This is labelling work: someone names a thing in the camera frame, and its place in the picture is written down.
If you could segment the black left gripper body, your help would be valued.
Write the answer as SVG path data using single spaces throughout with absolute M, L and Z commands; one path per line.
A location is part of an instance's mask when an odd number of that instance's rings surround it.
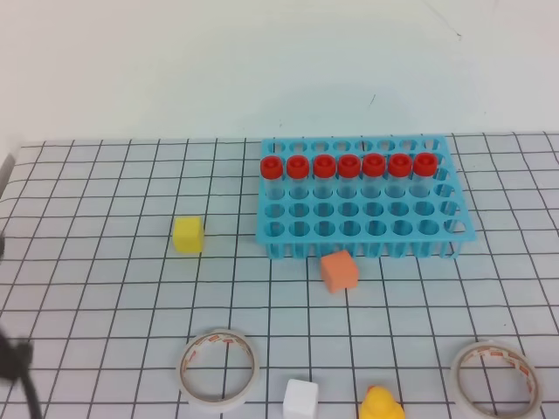
M 29 340 L 10 340 L 1 331 L 1 379 L 29 384 L 34 348 Z

